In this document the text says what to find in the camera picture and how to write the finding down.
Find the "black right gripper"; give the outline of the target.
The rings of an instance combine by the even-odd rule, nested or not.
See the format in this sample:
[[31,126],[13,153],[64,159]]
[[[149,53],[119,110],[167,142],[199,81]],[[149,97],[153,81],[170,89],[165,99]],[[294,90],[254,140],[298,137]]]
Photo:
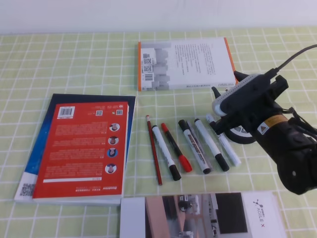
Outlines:
[[[249,75],[234,71],[237,83],[247,78]],[[211,88],[216,99],[221,99],[222,95],[215,88]],[[289,125],[288,119],[283,116],[282,107],[278,105],[276,99],[288,89],[287,80],[283,76],[275,76],[270,81],[270,86],[266,92],[251,102],[243,109],[230,113],[215,123],[215,131],[221,134],[231,127],[226,123],[237,123],[250,133],[253,137],[264,136],[264,141],[293,141],[296,138],[296,130]]]

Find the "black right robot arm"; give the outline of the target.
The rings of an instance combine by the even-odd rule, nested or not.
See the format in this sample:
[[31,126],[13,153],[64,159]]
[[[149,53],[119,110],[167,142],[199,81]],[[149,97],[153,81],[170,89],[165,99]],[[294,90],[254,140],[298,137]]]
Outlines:
[[288,89],[287,80],[271,69],[264,74],[235,71],[238,84],[220,94],[212,87],[213,112],[220,117],[212,128],[220,135],[241,126],[276,163],[286,189],[301,195],[317,187],[317,130],[294,108],[283,109],[276,99]]

